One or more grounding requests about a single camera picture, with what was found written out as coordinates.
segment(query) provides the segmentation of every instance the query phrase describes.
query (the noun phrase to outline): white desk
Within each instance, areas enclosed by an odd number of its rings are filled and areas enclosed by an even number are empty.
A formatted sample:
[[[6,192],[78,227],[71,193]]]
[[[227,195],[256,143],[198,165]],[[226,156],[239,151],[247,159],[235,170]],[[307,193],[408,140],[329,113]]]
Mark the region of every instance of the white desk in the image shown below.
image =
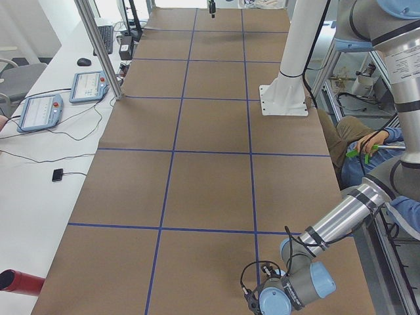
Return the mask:
[[[105,24],[106,21],[98,21],[98,25]],[[110,58],[115,71],[121,62],[118,49],[114,41],[114,53]],[[77,66],[76,61],[81,57],[91,59],[92,65]],[[92,45],[80,23],[29,94],[70,88],[74,73],[100,69],[99,60],[93,56]],[[71,105],[68,102],[69,93],[63,93],[62,96],[64,107],[61,120],[94,104]],[[110,90],[96,106],[103,118],[98,129],[85,140],[74,141],[66,135],[41,131],[0,140],[0,149],[37,161],[95,153],[112,111],[110,102],[113,97]],[[22,106],[15,115],[20,114],[21,110]],[[100,116],[91,109],[52,130],[81,138],[94,129],[99,119]],[[0,138],[15,134],[16,125],[9,122],[0,133]],[[0,152],[0,272],[11,268],[41,277],[47,275],[85,180],[83,175],[66,175],[61,182],[52,182],[53,170],[63,168],[65,173],[87,173],[92,160],[93,156],[89,156],[38,164]],[[0,314],[28,315],[36,299],[0,292]]]

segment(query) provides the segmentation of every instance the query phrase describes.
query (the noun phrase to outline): tablet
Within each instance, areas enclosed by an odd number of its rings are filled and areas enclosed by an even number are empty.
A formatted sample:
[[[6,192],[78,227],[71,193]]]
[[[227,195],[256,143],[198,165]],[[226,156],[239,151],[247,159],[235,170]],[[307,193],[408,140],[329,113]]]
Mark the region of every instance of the tablet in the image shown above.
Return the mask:
[[[18,132],[27,133],[54,127],[61,117],[63,99],[59,94],[29,97],[25,100]]]
[[[84,103],[102,100],[109,85],[103,71],[83,72],[74,75],[70,103]]]

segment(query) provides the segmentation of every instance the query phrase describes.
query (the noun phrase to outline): table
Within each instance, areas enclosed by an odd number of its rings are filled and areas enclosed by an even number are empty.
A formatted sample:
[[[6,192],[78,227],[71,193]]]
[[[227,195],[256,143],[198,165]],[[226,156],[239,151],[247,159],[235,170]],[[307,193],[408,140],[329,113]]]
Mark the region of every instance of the table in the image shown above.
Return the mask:
[[[284,10],[155,8],[33,315],[250,314],[242,268],[341,201],[316,110],[261,114],[288,29]],[[374,314],[353,239],[320,260],[338,290],[301,313]]]
[[[109,25],[104,19],[98,25]],[[117,71],[121,62],[119,45],[114,41],[110,60]],[[92,60],[89,67],[76,65],[77,59]],[[70,88],[74,73],[100,70],[97,57],[80,23],[68,40],[51,60],[29,95],[55,89]],[[0,140],[0,149],[10,153],[42,160],[60,159],[66,156],[94,154],[112,111],[113,94],[110,90],[97,104],[100,115],[90,109],[94,103],[72,105],[69,92],[62,93],[64,107],[61,121],[65,123],[52,128],[82,138],[98,128],[85,140],[75,141],[70,137],[42,131]],[[22,110],[20,106],[15,115]],[[0,138],[17,134],[16,125],[9,122],[0,133]],[[53,261],[56,249],[72,213],[77,196],[85,180],[84,175],[65,175],[61,182],[52,182],[53,170],[63,168],[65,173],[87,173],[93,156],[63,159],[54,163],[33,163],[28,160],[0,153],[0,270],[15,269],[45,277]],[[36,297],[0,292],[0,313],[28,315]]]

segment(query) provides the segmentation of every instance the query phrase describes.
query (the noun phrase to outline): person's leg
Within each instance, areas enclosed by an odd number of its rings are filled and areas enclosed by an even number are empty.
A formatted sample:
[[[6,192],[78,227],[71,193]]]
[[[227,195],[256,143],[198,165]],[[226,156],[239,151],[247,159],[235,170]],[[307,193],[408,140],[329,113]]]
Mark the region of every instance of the person's leg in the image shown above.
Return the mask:
[[[337,124],[336,129],[339,137],[347,141],[346,146],[374,132],[373,129],[364,125],[358,118],[353,116],[346,116],[342,118],[342,120],[340,120]]]
[[[343,167],[344,159],[346,158],[348,142],[341,138],[340,134],[334,127],[331,118],[325,111],[318,109],[318,117],[320,118],[329,155],[331,156],[331,160],[334,165],[334,171],[337,175],[337,179],[339,180],[341,168]]]

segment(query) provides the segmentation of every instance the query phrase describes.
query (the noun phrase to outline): person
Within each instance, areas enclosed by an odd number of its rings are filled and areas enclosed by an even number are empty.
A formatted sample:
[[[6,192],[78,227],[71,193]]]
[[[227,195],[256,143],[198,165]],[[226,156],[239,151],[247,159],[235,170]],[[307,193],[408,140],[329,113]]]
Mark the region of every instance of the person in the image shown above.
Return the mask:
[[[0,115],[0,131],[3,129],[3,127],[6,125],[6,122],[9,119],[3,115]]]
[[[357,149],[359,152],[362,144],[373,136],[376,131],[353,116],[345,116],[338,122],[336,127],[334,127],[325,111],[318,110],[318,117],[320,118],[322,131],[324,132],[340,188],[344,189],[361,184],[364,173],[359,157],[346,157],[346,153],[353,151],[353,149]],[[403,141],[401,128],[386,127],[372,137],[369,142],[365,143],[362,150],[362,161],[364,161],[364,154],[369,154],[370,156],[369,163],[364,164],[366,174],[379,164],[403,153],[401,150],[381,149],[375,151],[372,149],[374,144],[403,146]]]
[[[379,164],[403,153],[401,150],[374,150],[374,144],[403,146],[401,128],[385,127],[376,131],[365,126],[353,116],[342,118],[334,127],[328,114],[318,109],[318,117],[324,132],[325,141],[341,189],[362,183],[363,170],[358,156],[346,157],[346,153],[356,149],[359,154],[369,154],[368,164],[364,164],[366,174]],[[408,234],[420,240],[420,203],[405,196],[398,196],[387,205],[391,219]]]

